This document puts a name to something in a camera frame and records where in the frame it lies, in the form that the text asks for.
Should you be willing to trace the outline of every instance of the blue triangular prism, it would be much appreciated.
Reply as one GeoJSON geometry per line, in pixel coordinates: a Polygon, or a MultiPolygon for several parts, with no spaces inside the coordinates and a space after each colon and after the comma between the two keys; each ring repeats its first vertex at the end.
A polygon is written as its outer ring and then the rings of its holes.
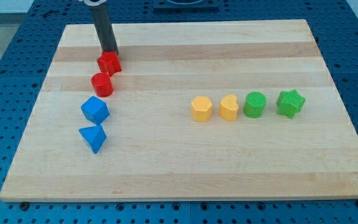
{"type": "Polygon", "coordinates": [[[81,128],[80,134],[84,137],[85,141],[89,144],[92,151],[96,154],[99,152],[100,147],[106,139],[103,127],[101,125],[81,128]]]}

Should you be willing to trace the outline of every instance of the green block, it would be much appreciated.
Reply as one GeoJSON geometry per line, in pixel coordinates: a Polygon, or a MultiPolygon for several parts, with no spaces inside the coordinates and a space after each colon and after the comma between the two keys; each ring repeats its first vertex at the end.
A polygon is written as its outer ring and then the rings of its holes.
{"type": "Polygon", "coordinates": [[[249,93],[244,104],[244,114],[249,118],[259,118],[264,112],[266,106],[265,95],[259,92],[249,93]]]}
{"type": "Polygon", "coordinates": [[[295,114],[302,110],[305,101],[306,99],[299,95],[297,90],[281,91],[277,100],[277,114],[293,119],[295,114]]]}

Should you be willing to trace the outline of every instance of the blue block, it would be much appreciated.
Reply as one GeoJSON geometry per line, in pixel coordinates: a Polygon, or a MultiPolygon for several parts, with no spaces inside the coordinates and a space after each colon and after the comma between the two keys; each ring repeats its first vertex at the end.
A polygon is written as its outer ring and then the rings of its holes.
{"type": "Polygon", "coordinates": [[[101,124],[110,115],[106,103],[95,96],[91,96],[91,98],[82,104],[81,110],[85,118],[96,125],[101,124]]]}
{"type": "Polygon", "coordinates": [[[104,133],[101,125],[81,128],[80,134],[84,137],[85,141],[89,144],[89,147],[95,154],[99,152],[100,147],[106,139],[106,134],[104,133]]]}

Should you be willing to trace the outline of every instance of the wooden board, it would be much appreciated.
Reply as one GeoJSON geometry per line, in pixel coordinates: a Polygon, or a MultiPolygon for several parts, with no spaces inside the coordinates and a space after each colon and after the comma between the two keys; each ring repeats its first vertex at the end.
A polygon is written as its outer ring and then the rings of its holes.
{"type": "Polygon", "coordinates": [[[103,100],[99,154],[78,129],[101,49],[93,25],[66,26],[5,180],[7,202],[358,198],[358,136],[304,20],[116,24],[123,72],[103,100]],[[294,120],[280,91],[306,98],[294,120]],[[246,94],[264,115],[242,114],[246,94]],[[239,99],[237,121],[219,101],[239,99]],[[194,122],[190,101],[213,115],[194,122]]]}

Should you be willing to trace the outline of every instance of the red cylinder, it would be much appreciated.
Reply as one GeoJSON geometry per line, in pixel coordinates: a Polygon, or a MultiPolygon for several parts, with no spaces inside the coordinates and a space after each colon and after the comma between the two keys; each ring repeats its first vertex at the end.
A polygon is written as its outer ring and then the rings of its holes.
{"type": "Polygon", "coordinates": [[[107,73],[100,72],[93,75],[91,78],[91,83],[94,92],[98,97],[107,97],[114,91],[112,88],[110,76],[107,73]]]}

